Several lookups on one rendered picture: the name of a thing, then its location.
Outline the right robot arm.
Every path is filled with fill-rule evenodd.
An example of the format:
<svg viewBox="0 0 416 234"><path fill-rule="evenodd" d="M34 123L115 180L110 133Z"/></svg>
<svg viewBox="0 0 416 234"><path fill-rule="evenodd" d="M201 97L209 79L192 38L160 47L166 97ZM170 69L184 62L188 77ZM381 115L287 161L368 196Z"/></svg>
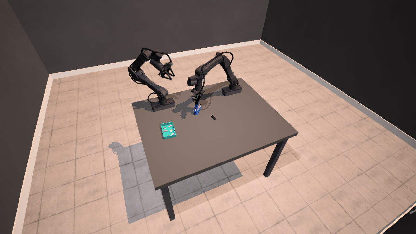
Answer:
<svg viewBox="0 0 416 234"><path fill-rule="evenodd" d="M161 87L157 84L155 84L153 81L151 81L144 73L144 71L140 68L141 65L144 64L144 62L147 62L149 60L151 65L155 67L157 63L159 63L160 59L162 58L163 54L157 53L157 52L151 52L149 50L144 51L141 53L139 58L128 67L129 73L131 74L131 77L138 82L141 82L148 86L150 89L152 89L157 95L157 99L159 99L158 102L151 103L152 108L159 108L165 105L170 105L175 103L173 98L166 99L166 95L168 95L168 90L164 87ZM137 70L138 69L138 70ZM134 72L135 71L135 72Z"/></svg>

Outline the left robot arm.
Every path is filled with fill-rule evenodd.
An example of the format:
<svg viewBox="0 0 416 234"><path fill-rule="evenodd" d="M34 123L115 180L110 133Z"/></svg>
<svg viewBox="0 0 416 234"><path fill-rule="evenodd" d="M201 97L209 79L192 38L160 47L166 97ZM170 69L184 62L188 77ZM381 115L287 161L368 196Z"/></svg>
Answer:
<svg viewBox="0 0 416 234"><path fill-rule="evenodd" d="M219 55L220 52L216 53L216 58L213 58L213 60L209 61L209 63L207 62L207 64L203 67L203 71L204 71L204 75L206 76L207 73L214 68L216 65L220 64L220 66L222 66L222 68L224 69L226 75L227 75L227 80L230 82L230 86L223 88L222 90L226 93L226 92L232 92L235 90L239 90L242 89L242 87L240 85L236 85L237 84L237 78L236 76L233 74L231 68L230 68L230 60L223 54ZM199 66L198 68L196 68L195 70L195 75L191 76L188 78L187 80L187 84L188 86L194 86L194 85L202 85L202 81L204 79L203 77L203 72L202 72L202 66Z"/></svg>

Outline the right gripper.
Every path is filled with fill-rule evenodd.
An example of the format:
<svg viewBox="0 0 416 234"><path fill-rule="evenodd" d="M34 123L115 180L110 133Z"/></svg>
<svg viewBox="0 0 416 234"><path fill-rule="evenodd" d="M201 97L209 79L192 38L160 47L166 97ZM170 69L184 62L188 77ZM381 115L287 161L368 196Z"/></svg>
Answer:
<svg viewBox="0 0 416 234"><path fill-rule="evenodd" d="M170 75L171 76L175 76L174 75L174 73L173 73L173 71L172 71L172 68L171 67L167 67L166 65L169 65L171 62L168 62L168 63L165 63L164 65L161 63L161 62L159 62L159 63L157 63L157 65L155 65L155 68L157 68L157 70L158 71L160 71L160 73L158 74L160 77L162 77L162 78L165 78L165 79L169 79L169 80L172 80L172 78L170 77ZM167 71L166 71L167 70ZM172 72L172 74L171 73L169 73L168 71L171 71ZM166 77L165 76L165 74L169 77Z"/></svg>

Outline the teal rectangular tray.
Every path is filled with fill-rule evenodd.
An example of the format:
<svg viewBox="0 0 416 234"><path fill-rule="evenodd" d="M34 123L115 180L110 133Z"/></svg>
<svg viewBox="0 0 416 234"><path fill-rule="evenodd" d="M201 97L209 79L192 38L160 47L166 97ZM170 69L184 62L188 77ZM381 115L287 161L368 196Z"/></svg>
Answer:
<svg viewBox="0 0 416 234"><path fill-rule="evenodd" d="M170 125L172 125L172 126L168 127ZM161 124L161 127L162 127L162 134L164 136L164 139L170 139L170 138L176 137L175 128L173 127L173 122ZM164 129L164 127L165 127L165 129ZM170 129L172 129L172 132L170 132ZM164 132L164 130L168 130L168 131ZM171 135L172 133L174 133L174 134ZM169 136L167 136L167 135L169 135Z"/></svg>

